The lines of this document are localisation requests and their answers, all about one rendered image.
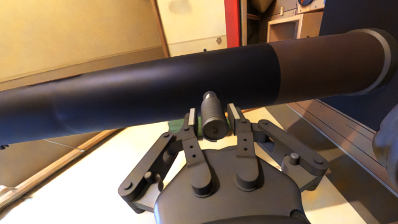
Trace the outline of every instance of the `dark board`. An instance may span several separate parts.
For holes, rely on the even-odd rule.
[[[398,40],[397,0],[332,0],[325,4],[320,35],[346,33],[353,29],[378,28]],[[335,96],[323,102],[375,131],[390,110],[398,104],[398,76],[383,88],[360,96]]]

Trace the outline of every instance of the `brown tube section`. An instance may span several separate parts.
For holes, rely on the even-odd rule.
[[[364,32],[269,44],[281,67],[274,104],[359,92],[377,80],[384,64],[381,43]]]

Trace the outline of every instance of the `small black cylinder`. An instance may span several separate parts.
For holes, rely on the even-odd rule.
[[[216,141],[228,134],[228,123],[217,95],[206,92],[202,102],[202,134],[209,141]]]

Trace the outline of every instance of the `telescope tube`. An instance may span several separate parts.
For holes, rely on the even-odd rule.
[[[180,119],[209,90],[242,109],[362,94],[391,79],[397,49],[389,34],[367,29],[164,58],[5,90],[0,145]]]

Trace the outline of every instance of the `wooden floor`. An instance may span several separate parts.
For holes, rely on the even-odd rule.
[[[245,117],[252,122],[268,119],[278,124],[265,108],[247,112]],[[125,129],[0,212],[0,223],[155,223],[153,213],[136,214],[130,209],[117,189],[168,128],[167,122],[162,122]],[[235,144],[236,137],[231,135],[217,143],[200,141],[202,149]],[[256,154],[280,168],[257,145]],[[165,183],[184,164],[181,152]],[[312,224],[365,223],[326,177],[316,191],[303,192],[302,200]]]

